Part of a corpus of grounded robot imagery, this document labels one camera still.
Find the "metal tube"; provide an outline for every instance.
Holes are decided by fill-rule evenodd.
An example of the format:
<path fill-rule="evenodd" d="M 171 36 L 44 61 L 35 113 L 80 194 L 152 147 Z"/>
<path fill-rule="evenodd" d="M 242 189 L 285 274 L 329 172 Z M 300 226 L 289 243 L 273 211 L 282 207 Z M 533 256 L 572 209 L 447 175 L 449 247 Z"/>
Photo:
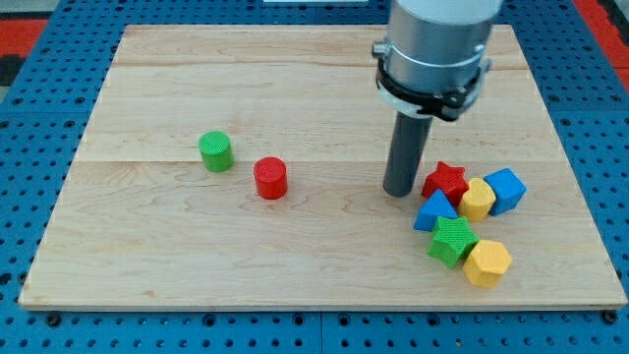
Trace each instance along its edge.
<path fill-rule="evenodd" d="M 404 197 L 413 189 L 431 122 L 431 117 L 417 119 L 397 113 L 383 183 L 389 195 Z"/>

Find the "plastic block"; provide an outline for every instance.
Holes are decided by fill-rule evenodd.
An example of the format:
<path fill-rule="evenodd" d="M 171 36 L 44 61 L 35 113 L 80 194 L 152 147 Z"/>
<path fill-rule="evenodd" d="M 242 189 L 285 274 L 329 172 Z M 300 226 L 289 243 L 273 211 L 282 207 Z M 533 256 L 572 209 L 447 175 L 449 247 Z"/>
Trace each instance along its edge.
<path fill-rule="evenodd" d="M 466 217 L 449 219 L 439 216 L 432 230 L 429 256 L 440 259 L 453 269 L 459 260 L 465 259 L 479 238 L 470 230 Z"/>
<path fill-rule="evenodd" d="M 436 170 L 426 178 L 422 196 L 430 198 L 434 191 L 440 189 L 453 206 L 458 206 L 463 193 L 468 190 L 464 174 L 465 167 L 453 167 L 439 161 Z"/>
<path fill-rule="evenodd" d="M 200 156 L 205 168 L 212 172 L 223 172 L 234 164 L 229 137 L 223 132 L 209 132 L 199 139 Z"/>
<path fill-rule="evenodd" d="M 495 193 L 481 178 L 470 179 L 468 186 L 470 189 L 463 194 L 457 211 L 460 216 L 466 216 L 470 222 L 485 220 L 495 203 Z"/>
<path fill-rule="evenodd" d="M 288 190 L 286 165 L 277 157 L 268 156 L 254 166 L 257 193 L 268 200 L 284 197 Z"/>
<path fill-rule="evenodd" d="M 456 210 L 441 190 L 436 190 L 420 208 L 413 228 L 421 231 L 432 231 L 438 216 L 451 219 L 458 217 Z"/>
<path fill-rule="evenodd" d="M 502 243 L 481 240 L 463 264 L 463 272 L 472 284 L 491 288 L 500 281 L 512 262 Z"/>
<path fill-rule="evenodd" d="M 527 187 L 510 168 L 488 175 L 485 181 L 495 193 L 496 201 L 489 211 L 494 216 L 515 208 L 527 192 Z"/>

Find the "blue triangular block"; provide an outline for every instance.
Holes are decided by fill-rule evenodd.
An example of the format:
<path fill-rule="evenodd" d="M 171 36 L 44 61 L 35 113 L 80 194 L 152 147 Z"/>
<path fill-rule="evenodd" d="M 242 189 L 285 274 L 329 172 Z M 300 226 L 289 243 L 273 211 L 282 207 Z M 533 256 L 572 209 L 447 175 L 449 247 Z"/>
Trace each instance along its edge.
<path fill-rule="evenodd" d="M 456 210 L 441 190 L 434 191 L 430 198 L 420 208 L 413 228 L 421 231 L 432 231 L 438 216 L 452 219 L 459 217 Z"/>

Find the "wood grain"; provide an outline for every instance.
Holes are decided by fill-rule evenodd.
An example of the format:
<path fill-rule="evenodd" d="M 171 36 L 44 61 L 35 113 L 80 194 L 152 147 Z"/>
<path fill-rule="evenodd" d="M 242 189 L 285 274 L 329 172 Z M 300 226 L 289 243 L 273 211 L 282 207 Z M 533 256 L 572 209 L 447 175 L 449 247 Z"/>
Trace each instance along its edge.
<path fill-rule="evenodd" d="M 394 112 L 373 84 L 383 27 L 128 27 L 20 297 L 29 310 L 515 311 L 626 304 L 510 27 L 456 124 L 435 121 L 418 176 L 511 167 L 529 193 L 473 224 L 514 263 L 470 285 L 426 255 L 419 191 L 380 187 Z M 204 132 L 235 166 L 206 172 Z M 290 189 L 255 192 L 278 155 Z"/>

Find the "green star block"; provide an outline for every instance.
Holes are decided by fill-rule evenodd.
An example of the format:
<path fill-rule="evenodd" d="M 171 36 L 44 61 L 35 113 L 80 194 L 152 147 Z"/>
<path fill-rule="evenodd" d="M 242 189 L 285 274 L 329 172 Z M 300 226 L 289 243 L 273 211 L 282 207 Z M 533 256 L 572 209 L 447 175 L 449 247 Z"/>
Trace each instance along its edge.
<path fill-rule="evenodd" d="M 440 259 L 453 269 L 459 260 L 468 257 L 479 238 L 470 230 L 467 217 L 438 217 L 432 229 L 429 256 Z"/>

